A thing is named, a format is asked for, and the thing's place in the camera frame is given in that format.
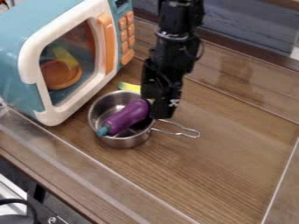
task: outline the microwave handle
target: microwave handle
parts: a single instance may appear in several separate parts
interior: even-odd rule
[[[115,68],[115,50],[116,50],[116,34],[115,34],[115,27],[114,27],[114,20],[112,17],[103,13],[98,16],[98,23],[103,26],[104,30],[104,41],[106,41],[106,47],[107,47],[107,68],[106,68],[106,74],[108,75],[114,68]]]

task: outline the wall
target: wall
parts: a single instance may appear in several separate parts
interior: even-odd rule
[[[156,2],[135,0],[136,8],[156,14]],[[299,31],[299,11],[260,0],[206,0],[203,27],[254,46],[290,54]]]

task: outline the pot handle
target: pot handle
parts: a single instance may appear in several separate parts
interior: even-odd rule
[[[187,130],[192,134],[188,134],[187,132],[171,132],[171,131],[167,131],[167,130],[163,130],[163,129],[156,129],[156,128],[151,128],[151,130],[155,130],[158,132],[162,132],[162,133],[164,133],[167,135],[172,135],[172,136],[186,136],[186,137],[190,137],[190,138],[199,138],[202,136],[202,133],[196,129],[188,129],[184,126],[182,126],[178,122],[170,122],[170,121],[166,121],[163,119],[159,119],[158,121],[160,121],[163,123],[170,123],[171,125],[179,127],[180,129]]]

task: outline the stainless steel pot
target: stainless steel pot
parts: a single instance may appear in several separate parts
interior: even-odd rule
[[[124,108],[124,106],[135,99],[140,98],[140,94],[131,91],[116,91],[102,96],[92,104],[88,112],[88,123],[91,128],[98,132],[98,129],[103,126],[103,122],[107,117]],[[170,123],[180,127],[188,133],[174,133],[162,129],[154,128],[155,120],[147,117],[142,122],[135,124],[130,129],[123,131],[115,136],[102,136],[99,140],[114,148],[132,148],[142,144],[151,136],[151,131],[159,131],[168,135],[186,136],[191,138],[200,137],[200,132],[195,129],[187,129],[180,124],[166,120],[160,122]]]

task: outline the purple eggplant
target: purple eggplant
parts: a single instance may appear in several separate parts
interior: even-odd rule
[[[142,122],[148,117],[148,114],[148,101],[143,99],[134,99],[119,112],[112,114],[106,119],[102,128],[98,130],[98,136],[115,136],[134,124]]]

